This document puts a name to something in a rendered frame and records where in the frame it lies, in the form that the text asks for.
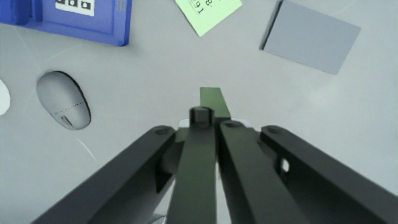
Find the pale green sticky note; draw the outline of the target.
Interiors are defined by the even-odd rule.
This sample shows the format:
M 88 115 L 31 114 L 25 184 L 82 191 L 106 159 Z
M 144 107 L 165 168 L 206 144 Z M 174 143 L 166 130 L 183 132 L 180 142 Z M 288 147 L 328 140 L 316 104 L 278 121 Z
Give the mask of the pale green sticky note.
M 240 0 L 176 0 L 199 36 L 241 6 Z

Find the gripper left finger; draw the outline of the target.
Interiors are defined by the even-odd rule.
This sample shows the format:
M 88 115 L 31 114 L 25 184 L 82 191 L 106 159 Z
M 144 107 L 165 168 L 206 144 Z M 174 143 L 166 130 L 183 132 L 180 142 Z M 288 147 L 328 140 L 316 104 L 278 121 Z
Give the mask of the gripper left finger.
M 147 224 L 175 180 L 164 224 L 217 224 L 210 87 L 178 130 L 158 125 L 30 224 Z

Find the grey flat rectangular slab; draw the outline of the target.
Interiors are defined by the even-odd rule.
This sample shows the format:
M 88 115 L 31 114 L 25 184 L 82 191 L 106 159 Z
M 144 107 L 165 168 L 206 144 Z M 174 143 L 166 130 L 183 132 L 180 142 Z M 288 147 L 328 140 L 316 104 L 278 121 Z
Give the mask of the grey flat rectangular slab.
M 281 0 L 262 50 L 337 75 L 361 29 Z

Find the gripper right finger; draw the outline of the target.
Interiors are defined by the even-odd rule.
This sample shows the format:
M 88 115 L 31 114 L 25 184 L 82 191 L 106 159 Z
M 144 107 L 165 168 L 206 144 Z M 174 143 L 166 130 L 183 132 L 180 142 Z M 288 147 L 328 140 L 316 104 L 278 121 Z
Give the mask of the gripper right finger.
M 231 224 L 398 224 L 396 194 L 283 127 L 255 131 L 210 90 Z

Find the blue desk phone body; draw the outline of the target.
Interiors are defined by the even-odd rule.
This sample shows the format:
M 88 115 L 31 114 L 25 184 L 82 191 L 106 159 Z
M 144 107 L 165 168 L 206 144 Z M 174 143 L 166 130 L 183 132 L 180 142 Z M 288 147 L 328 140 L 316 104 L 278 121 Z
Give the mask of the blue desk phone body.
M 120 47 L 129 44 L 132 0 L 31 0 L 31 5 L 26 26 L 0 23 Z

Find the grey computer mouse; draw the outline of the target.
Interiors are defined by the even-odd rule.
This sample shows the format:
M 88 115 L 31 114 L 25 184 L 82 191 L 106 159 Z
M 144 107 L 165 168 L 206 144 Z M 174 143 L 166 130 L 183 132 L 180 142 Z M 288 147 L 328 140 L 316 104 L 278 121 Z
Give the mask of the grey computer mouse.
M 77 82 L 68 74 L 53 71 L 37 82 L 38 99 L 51 117 L 62 127 L 77 131 L 91 122 L 91 112 Z

